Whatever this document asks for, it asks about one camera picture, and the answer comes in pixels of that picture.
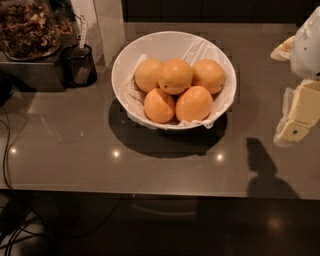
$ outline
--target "cable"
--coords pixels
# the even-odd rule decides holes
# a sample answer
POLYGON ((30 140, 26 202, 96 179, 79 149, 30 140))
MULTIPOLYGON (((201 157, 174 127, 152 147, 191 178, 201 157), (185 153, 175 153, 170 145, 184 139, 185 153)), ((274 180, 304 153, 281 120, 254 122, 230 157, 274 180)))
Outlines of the cable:
POLYGON ((23 203, 31 212, 33 212, 36 217, 40 220, 43 228, 44 228, 44 231, 41 232, 41 233, 34 233, 34 232, 29 232, 25 229, 22 229, 22 231, 24 232, 27 232, 29 234, 32 234, 32 235, 35 235, 35 236, 41 236, 43 235, 46 231, 47 231, 47 224, 45 223, 45 221, 43 220, 43 218, 40 216, 40 214, 34 210, 24 199, 22 199, 16 192, 15 190, 13 189, 13 187, 11 186, 10 182, 8 181, 7 179, 7 175, 6 175, 6 170, 8 169, 7 167, 7 164, 8 164, 8 152, 9 152, 9 148, 10 148, 10 137, 11 137, 11 133, 10 133, 10 120, 9 120, 9 116, 8 116, 8 113, 7 111, 2 107, 0 106, 2 111, 5 113, 5 116, 6 116, 6 121, 7 123, 5 123, 3 120, 0 120, 0 122, 6 127, 7 129, 7 132, 8 132, 8 135, 7 135, 7 141, 6 141, 6 146, 5 146, 5 151, 4 151, 4 154, 3 154, 3 160, 2 160, 2 173, 3 173, 3 179, 5 181, 5 184, 6 186, 9 188, 9 190, 12 192, 12 194, 20 200, 21 203, 23 203))
POLYGON ((113 213, 115 212, 115 210, 117 209, 118 205, 120 204, 122 200, 122 196, 120 196, 120 198, 118 199, 118 201, 116 202, 116 204, 113 206, 113 208, 111 209, 111 211, 108 213, 108 215, 106 216, 106 218, 101 222, 99 223, 97 226, 95 226, 93 229, 83 233, 83 234, 80 234, 80 235, 68 235, 66 234, 65 236, 67 238, 72 238, 72 239, 80 239, 80 238, 83 238, 83 237, 86 237, 86 236, 89 236, 91 235, 92 233, 94 233, 95 231, 97 231, 100 227, 102 227, 105 223, 108 222, 108 220, 110 219, 110 217, 113 215, 113 213))
MULTIPOLYGON (((30 238, 34 238, 35 236, 34 235, 29 235, 29 236, 25 236, 25 237, 22 237, 20 239, 16 239, 15 241, 13 241, 11 244, 17 244, 17 243, 20 243, 22 241, 25 241, 25 240, 28 240, 30 238)), ((3 250, 5 248, 7 248, 10 244, 7 243, 7 244, 4 244, 4 245, 1 245, 0 246, 0 250, 3 250)))

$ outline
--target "orange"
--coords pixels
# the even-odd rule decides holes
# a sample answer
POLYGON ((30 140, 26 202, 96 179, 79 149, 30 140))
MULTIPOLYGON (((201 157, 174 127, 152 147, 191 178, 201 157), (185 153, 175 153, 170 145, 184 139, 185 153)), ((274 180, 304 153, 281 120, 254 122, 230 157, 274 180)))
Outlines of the orange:
POLYGON ((220 64, 214 60, 201 59, 193 65, 193 85, 200 85, 211 94, 220 92, 226 81, 226 74, 220 64))
POLYGON ((176 116, 179 121, 202 121, 211 112, 213 99, 203 86, 192 86, 181 94, 176 103, 176 116))
POLYGON ((170 121, 175 115, 175 100, 160 88, 151 90, 144 100, 146 116, 157 123, 170 121))
POLYGON ((174 58, 163 63, 158 82, 165 93, 178 95, 191 86, 192 76, 192 68, 189 63, 174 58))
POLYGON ((136 85, 146 93, 159 87, 158 76, 161 66, 162 62, 157 59, 142 61, 135 70, 134 79, 136 85))

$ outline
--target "gray countertop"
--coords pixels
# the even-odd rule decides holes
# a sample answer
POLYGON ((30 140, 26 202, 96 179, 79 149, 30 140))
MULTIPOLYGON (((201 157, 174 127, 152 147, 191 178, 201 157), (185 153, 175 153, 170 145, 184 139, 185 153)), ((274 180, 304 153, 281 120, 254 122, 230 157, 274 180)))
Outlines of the gray countertop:
MULTIPOLYGON (((160 30, 214 41, 235 67, 232 107, 212 129, 154 131, 130 119, 111 70, 61 93, 15 93, 5 104, 16 189, 130 194, 320 199, 320 131, 289 149, 273 145, 286 87, 300 80, 272 49, 295 33, 284 24, 128 24, 127 38, 160 30)), ((6 130, 0 126, 0 154, 6 130)), ((6 188, 2 176, 0 187, 6 188)))

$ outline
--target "black container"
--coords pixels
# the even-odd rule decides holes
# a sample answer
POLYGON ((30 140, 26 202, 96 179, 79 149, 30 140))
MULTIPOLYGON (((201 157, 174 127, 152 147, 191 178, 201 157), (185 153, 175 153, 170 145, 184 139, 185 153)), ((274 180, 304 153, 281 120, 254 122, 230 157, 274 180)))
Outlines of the black container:
POLYGON ((70 45, 62 50, 66 82, 70 87, 85 87, 97 81, 97 71, 92 58, 92 48, 84 46, 82 55, 75 55, 76 45, 70 45))

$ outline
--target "bowl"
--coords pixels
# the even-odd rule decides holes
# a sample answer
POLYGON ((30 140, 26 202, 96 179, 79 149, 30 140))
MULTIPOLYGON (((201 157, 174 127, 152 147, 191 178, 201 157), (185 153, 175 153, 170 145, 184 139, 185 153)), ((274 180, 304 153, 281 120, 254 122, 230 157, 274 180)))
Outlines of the bowl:
POLYGON ((130 119, 149 129, 164 130, 187 130, 201 125, 211 128, 232 105, 237 84, 230 60, 217 46, 202 37, 176 31, 148 34, 128 44, 115 59, 111 81, 114 93, 130 119), (148 119, 143 107, 146 94, 138 89, 133 79, 136 67, 146 58, 155 58, 163 62, 181 58, 191 66, 204 58, 217 61, 225 70, 226 82, 220 93, 213 95, 214 103, 210 115, 202 121, 172 120, 167 124, 159 124, 148 119))

